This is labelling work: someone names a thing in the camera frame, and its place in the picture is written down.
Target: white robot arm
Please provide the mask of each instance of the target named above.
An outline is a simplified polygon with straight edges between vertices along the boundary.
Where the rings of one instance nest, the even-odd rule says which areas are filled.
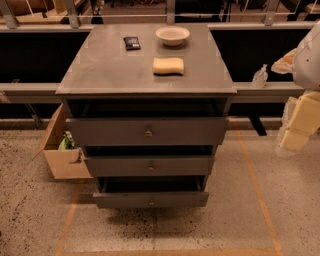
[[[298,99],[289,99],[282,118],[277,152],[290,156],[320,128],[320,21],[273,69],[278,73],[292,72],[294,83],[306,89]]]
[[[299,43],[292,68],[295,84],[309,90],[320,90],[320,21]]]

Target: floor marking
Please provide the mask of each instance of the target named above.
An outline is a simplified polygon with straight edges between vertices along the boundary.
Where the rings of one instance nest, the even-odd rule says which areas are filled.
[[[273,248],[68,252],[63,256],[276,256]]]
[[[68,236],[68,233],[69,233],[69,230],[70,230],[70,226],[72,224],[74,213],[75,213],[77,205],[78,205],[78,201],[79,201],[80,193],[82,191],[83,183],[84,183],[83,180],[79,181],[77,189],[74,192],[72,204],[70,206],[69,213],[67,215],[67,218],[66,218],[66,221],[64,223],[64,227],[63,227],[62,233],[61,233],[60,238],[59,238],[59,242],[58,242],[58,246],[57,246],[57,250],[56,250],[56,256],[62,256],[63,255],[64,247],[65,247],[65,244],[66,244],[66,241],[67,241],[67,236]]]
[[[265,219],[265,221],[267,223],[269,232],[271,234],[271,238],[272,238],[272,242],[273,242],[273,245],[274,245],[274,249],[276,251],[276,255],[277,256],[283,256],[283,252],[282,252],[282,249],[281,249],[281,245],[280,245],[280,242],[279,242],[279,239],[278,239],[277,232],[276,232],[276,230],[274,228],[274,225],[272,223],[272,220],[271,220],[268,208],[267,208],[267,204],[266,204],[266,202],[265,202],[265,200],[263,198],[263,193],[262,193],[261,188],[259,186],[259,181],[257,179],[255,170],[252,167],[249,154],[247,152],[247,149],[245,147],[244,141],[243,141],[242,136],[241,136],[241,132],[238,129],[236,129],[236,127],[235,127],[236,125],[235,124],[233,124],[233,126],[234,126],[234,132],[237,135],[237,139],[238,139],[238,142],[239,142],[241,150],[242,150],[242,154],[243,154],[243,157],[244,157],[248,172],[249,172],[249,174],[251,176],[251,180],[252,180],[252,183],[253,183],[253,186],[254,186],[254,189],[255,189],[255,192],[256,192],[256,195],[257,195],[257,198],[258,198],[261,210],[262,210],[262,214],[264,216],[264,219]]]

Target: drawer front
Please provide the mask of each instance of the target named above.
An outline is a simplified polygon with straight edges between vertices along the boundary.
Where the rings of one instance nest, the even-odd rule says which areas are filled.
[[[68,119],[80,146],[86,145],[217,145],[227,118]]]
[[[85,160],[93,177],[209,175],[214,156],[89,158]]]
[[[95,193],[99,208],[204,207],[208,192]]]

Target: plastic bottle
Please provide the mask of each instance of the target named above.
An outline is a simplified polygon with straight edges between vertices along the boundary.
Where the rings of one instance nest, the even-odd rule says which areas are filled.
[[[258,70],[252,79],[252,86],[255,88],[263,88],[268,79],[267,64],[263,64],[262,68]]]

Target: yellow sponge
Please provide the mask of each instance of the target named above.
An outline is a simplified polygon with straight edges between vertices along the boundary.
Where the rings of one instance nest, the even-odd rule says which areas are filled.
[[[183,59],[181,58],[154,58],[153,73],[159,75],[184,73]]]

